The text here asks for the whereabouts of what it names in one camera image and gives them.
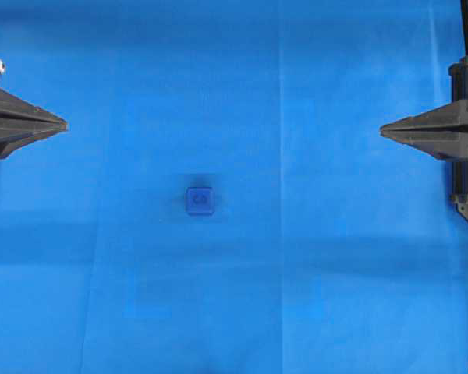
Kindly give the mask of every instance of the blue cube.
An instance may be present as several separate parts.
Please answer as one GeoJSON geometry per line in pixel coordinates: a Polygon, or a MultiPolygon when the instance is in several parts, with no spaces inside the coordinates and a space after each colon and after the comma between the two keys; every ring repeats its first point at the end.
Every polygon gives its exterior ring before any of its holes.
{"type": "Polygon", "coordinates": [[[213,189],[189,187],[186,193],[186,212],[191,216],[211,216],[215,212],[213,189]]]}

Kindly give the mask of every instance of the blue tablecloth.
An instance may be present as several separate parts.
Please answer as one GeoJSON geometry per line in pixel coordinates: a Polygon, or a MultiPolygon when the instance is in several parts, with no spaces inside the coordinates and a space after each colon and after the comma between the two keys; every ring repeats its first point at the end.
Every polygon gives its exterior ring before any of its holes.
{"type": "Polygon", "coordinates": [[[0,2],[70,125],[0,163],[0,374],[468,372],[449,170],[378,135],[463,54],[450,0],[0,2]]]}

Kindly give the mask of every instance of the blue fabric surface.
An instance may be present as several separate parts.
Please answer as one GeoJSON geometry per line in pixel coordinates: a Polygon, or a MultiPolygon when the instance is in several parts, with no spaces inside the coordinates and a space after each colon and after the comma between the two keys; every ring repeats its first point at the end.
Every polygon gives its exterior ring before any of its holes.
{"type": "Polygon", "coordinates": [[[0,163],[0,373],[467,372],[449,170],[378,135],[463,53],[450,0],[0,2],[70,124],[0,163]]]}

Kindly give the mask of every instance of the small blue block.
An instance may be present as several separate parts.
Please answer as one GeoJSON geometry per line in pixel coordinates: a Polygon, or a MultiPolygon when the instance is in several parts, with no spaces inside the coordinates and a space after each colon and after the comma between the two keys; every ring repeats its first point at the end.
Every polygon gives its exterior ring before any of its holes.
{"type": "Polygon", "coordinates": [[[186,193],[186,212],[191,216],[211,216],[215,212],[213,189],[189,187],[186,193]]]}

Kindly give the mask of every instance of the blue cloth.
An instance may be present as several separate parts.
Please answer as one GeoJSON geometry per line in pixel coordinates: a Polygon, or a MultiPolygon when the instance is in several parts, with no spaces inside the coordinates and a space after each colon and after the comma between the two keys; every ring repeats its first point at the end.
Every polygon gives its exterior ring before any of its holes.
{"type": "Polygon", "coordinates": [[[0,163],[0,373],[466,373],[449,170],[378,135],[463,53],[452,0],[0,2],[70,124],[0,163]]]}

